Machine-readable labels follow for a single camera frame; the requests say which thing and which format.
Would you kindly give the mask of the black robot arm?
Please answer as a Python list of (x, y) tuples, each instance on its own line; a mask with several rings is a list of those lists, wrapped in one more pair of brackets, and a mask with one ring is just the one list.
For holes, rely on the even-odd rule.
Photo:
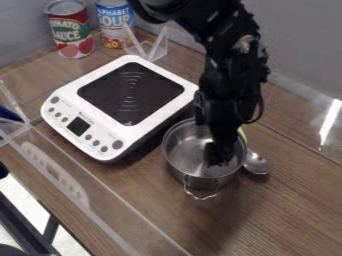
[(194, 95), (195, 121), (209, 127), (209, 166), (230, 163), (238, 129), (263, 114), (262, 84), (267, 81), (267, 51), (259, 26), (242, 0), (127, 0), (141, 18), (175, 22), (205, 47), (206, 63)]

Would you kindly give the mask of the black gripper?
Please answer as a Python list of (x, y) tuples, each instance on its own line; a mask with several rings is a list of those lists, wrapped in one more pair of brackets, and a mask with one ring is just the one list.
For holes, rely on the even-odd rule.
[(262, 84), (270, 69), (265, 58), (235, 56), (222, 63), (207, 57), (194, 94), (194, 116), (207, 125), (211, 141), (205, 145), (207, 167), (227, 166), (235, 156), (238, 128), (263, 114)]

